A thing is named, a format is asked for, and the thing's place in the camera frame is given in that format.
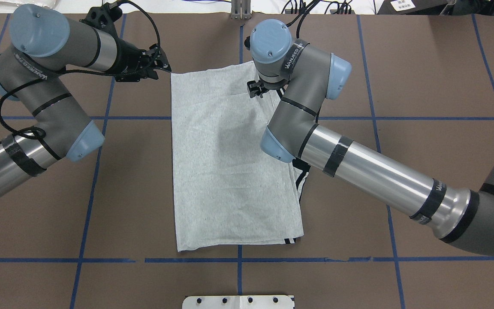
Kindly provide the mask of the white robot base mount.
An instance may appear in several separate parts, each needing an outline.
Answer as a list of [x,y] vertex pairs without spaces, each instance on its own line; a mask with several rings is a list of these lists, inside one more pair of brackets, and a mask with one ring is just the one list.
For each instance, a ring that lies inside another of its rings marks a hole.
[[186,297],[183,309],[294,309],[289,295],[220,295]]

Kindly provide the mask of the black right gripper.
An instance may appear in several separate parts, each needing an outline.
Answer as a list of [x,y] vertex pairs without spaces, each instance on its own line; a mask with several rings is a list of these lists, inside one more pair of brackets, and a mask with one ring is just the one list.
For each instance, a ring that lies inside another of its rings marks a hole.
[[282,79],[279,82],[267,82],[263,79],[259,79],[258,82],[251,80],[247,82],[247,90],[249,94],[249,98],[255,97],[263,97],[263,94],[269,92],[271,90],[280,90],[284,87],[284,80]]

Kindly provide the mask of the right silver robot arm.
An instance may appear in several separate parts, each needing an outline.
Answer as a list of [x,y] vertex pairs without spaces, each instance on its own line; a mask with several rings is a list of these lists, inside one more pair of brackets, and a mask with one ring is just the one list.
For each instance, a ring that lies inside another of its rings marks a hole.
[[245,46],[259,77],[247,83],[249,96],[285,88],[263,132],[263,152],[341,178],[459,250],[494,256],[494,167],[479,191],[452,188],[317,123],[324,100],[341,93],[351,64],[294,39],[280,20],[258,23]]

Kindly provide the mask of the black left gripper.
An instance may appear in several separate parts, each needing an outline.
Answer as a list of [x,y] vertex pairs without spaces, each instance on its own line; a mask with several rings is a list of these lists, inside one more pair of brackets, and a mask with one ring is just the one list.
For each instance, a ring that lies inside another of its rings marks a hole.
[[158,80],[157,70],[172,72],[166,53],[159,44],[151,45],[148,55],[145,50],[118,38],[117,55],[113,64],[116,82],[139,82],[141,79]]

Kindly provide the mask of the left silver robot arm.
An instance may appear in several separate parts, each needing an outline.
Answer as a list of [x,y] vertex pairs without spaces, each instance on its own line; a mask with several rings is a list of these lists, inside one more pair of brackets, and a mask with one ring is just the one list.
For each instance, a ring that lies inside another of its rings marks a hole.
[[61,82],[66,74],[109,76],[116,82],[158,79],[171,72],[160,34],[149,49],[119,37],[115,22],[124,0],[93,6],[84,19],[38,6],[18,6],[11,45],[0,54],[0,197],[55,162],[76,162],[105,137]]

